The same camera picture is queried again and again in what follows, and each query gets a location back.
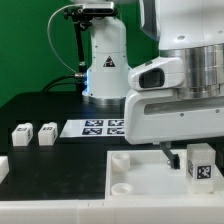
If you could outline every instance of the small white block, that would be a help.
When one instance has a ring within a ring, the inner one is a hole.
[[[215,154],[208,144],[187,146],[187,176],[191,193],[213,193]]]
[[[0,156],[0,183],[4,180],[9,172],[9,163],[7,156]]]
[[[58,136],[57,124],[44,124],[38,132],[39,145],[53,145]]]
[[[33,125],[20,124],[12,133],[13,146],[27,146],[33,137]]]

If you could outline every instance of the warning label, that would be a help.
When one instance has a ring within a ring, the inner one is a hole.
[[[110,56],[107,58],[103,67],[115,67],[115,64],[114,64],[114,62],[113,62],[113,60],[111,59]]]

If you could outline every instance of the black cable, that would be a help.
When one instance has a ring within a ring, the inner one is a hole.
[[[54,85],[56,82],[65,80],[65,79],[71,79],[71,78],[75,78],[74,75],[66,75],[66,76],[61,76],[59,78],[56,78],[54,80],[52,80],[51,82],[49,82],[42,90],[41,92],[46,92],[46,90],[51,87],[52,85]]]
[[[75,28],[75,36],[76,36],[76,43],[77,43],[79,62],[84,62],[85,61],[85,57],[84,57],[84,51],[83,51],[80,23],[78,22],[78,20],[77,21],[73,20],[73,22],[74,22],[74,28]]]
[[[49,86],[45,92],[49,92],[49,90],[51,90],[53,87],[55,86],[63,86],[63,85],[76,85],[76,84],[79,84],[78,82],[67,82],[67,83],[55,83],[55,84],[52,84],[51,86]]]

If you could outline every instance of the green backdrop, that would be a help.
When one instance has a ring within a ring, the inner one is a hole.
[[[0,1],[0,105],[16,94],[40,91],[49,81],[71,72],[54,56],[47,39],[47,23],[69,0]],[[131,67],[157,56],[157,45],[140,30],[138,3],[118,6],[127,27]],[[52,41],[61,57],[75,70],[77,54],[71,21],[58,15],[52,23]],[[91,64],[89,33],[83,33],[87,64]]]

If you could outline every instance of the black table surface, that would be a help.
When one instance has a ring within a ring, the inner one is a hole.
[[[0,108],[0,155],[8,156],[10,168],[0,184],[0,201],[104,199],[107,151],[149,150],[155,146],[133,146],[124,137],[58,137],[53,146],[39,146],[37,134],[49,122],[57,123],[60,135],[69,119],[122,118],[124,105],[89,104],[75,92],[15,96]],[[34,137],[26,147],[13,147],[12,132],[27,122],[33,124]],[[177,143],[177,148],[180,145],[186,146],[186,142]],[[213,140],[213,146],[217,145],[219,163],[224,167],[222,138]]]

